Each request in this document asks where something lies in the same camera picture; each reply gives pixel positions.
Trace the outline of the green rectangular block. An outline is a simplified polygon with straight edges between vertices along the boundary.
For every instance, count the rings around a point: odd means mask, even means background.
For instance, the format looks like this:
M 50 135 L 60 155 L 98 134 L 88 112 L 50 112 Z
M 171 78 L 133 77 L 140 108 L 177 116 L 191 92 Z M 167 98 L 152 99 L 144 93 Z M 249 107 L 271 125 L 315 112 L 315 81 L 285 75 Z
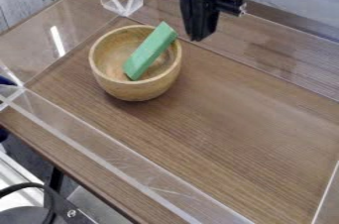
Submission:
M 131 80 L 140 78 L 176 39 L 176 31 L 165 22 L 161 22 L 123 64 L 123 72 Z

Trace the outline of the brown wooden bowl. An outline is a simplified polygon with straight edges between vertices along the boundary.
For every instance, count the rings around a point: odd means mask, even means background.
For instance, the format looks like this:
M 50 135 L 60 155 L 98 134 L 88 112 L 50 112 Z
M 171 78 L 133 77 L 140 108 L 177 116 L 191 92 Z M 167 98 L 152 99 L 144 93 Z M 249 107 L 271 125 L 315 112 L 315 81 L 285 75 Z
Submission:
M 132 81 L 123 64 L 153 30 L 148 25 L 129 25 L 106 32 L 88 52 L 88 64 L 100 88 L 124 101 L 145 101 L 160 96 L 173 85 L 181 69 L 183 49 L 175 41 L 141 77 Z

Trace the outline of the clear acrylic tray walls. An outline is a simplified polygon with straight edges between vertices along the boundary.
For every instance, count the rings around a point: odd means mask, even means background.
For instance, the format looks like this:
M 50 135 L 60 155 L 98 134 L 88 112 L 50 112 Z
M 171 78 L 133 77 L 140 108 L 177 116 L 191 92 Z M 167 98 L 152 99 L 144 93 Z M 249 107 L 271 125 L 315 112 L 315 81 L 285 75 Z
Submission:
M 0 125 L 140 224 L 339 224 L 339 43 L 256 16 L 183 43 L 179 78 L 144 102 L 88 64 L 110 30 L 181 27 L 176 0 L 128 17 L 60 0 L 0 35 Z

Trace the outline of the blue object at edge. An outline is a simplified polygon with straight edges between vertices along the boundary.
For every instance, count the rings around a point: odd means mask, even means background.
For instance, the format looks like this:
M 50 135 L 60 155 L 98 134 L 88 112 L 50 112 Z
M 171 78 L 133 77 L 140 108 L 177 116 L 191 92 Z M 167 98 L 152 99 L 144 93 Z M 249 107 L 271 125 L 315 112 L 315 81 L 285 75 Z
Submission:
M 8 79 L 6 77 L 1 76 L 0 75 L 0 84 L 4 84 L 4 85 L 17 85 L 10 79 Z

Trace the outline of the black table leg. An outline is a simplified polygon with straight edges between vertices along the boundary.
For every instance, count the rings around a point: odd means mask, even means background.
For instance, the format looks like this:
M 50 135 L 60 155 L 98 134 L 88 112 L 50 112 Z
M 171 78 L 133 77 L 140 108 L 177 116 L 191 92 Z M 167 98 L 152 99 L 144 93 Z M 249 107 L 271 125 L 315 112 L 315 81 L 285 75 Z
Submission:
M 50 179 L 49 179 L 49 188 L 60 192 L 62 188 L 62 182 L 64 182 L 64 173 L 57 169 L 52 169 Z

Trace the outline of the grey metal base plate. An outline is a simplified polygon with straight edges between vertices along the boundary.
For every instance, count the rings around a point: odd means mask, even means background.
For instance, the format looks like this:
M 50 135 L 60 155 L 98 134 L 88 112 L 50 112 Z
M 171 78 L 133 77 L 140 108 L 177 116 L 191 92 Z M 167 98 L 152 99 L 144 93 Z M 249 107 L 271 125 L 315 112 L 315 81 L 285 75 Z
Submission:
M 97 224 L 49 187 L 45 188 L 45 199 L 48 214 L 44 224 Z

